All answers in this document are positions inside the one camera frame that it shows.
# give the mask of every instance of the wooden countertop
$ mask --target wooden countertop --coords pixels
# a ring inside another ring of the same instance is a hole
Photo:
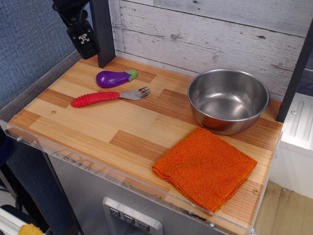
[[[102,70],[129,69],[138,71],[138,78],[130,83],[111,89],[101,89],[95,83],[95,76]],[[183,212],[192,210],[201,221],[213,222],[222,231],[246,234],[243,228],[251,229],[253,225],[281,132],[282,123],[275,121],[280,103],[271,101],[247,131],[219,136],[256,159],[258,164],[235,195],[216,212],[225,220],[208,216],[151,170],[157,159],[199,126],[186,95],[191,80],[191,77],[118,57],[104,69],[98,67],[97,57],[80,60],[14,116],[9,130],[12,135],[33,141],[45,152],[69,156],[98,171],[110,171],[112,176],[133,188],[156,195]],[[70,105],[75,97],[83,94],[106,90],[124,92],[145,86],[151,89],[151,96],[143,100],[109,100],[82,108]]]

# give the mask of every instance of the gray button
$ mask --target gray button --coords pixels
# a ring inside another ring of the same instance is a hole
[[[147,232],[150,231],[150,228],[147,224],[144,224],[141,221],[138,221],[138,225],[139,225],[139,228],[141,228],[142,230],[147,231]]]
[[[116,209],[113,209],[110,207],[110,212],[111,212],[111,215],[115,216],[115,217],[121,217],[119,211],[117,211]]]
[[[135,224],[134,218],[131,218],[131,217],[128,216],[128,215],[124,215],[124,220],[125,220],[127,223]]]

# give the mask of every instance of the fork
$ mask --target fork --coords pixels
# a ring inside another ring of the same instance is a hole
[[[89,104],[93,104],[102,100],[110,100],[110,99],[131,99],[138,100],[146,98],[150,95],[150,89],[148,87],[143,87],[138,90],[129,91],[129,92],[97,92],[91,94],[82,95],[71,102],[71,106],[73,107],[82,107]]]

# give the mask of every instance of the wooden floor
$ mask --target wooden floor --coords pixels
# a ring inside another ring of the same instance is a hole
[[[313,235],[313,199],[269,182],[254,228],[257,235]]]

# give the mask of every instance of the white wood panel wall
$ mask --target white wood panel wall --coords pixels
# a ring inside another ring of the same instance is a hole
[[[116,55],[188,76],[242,70],[260,78],[278,101],[313,18],[312,0],[109,3]]]

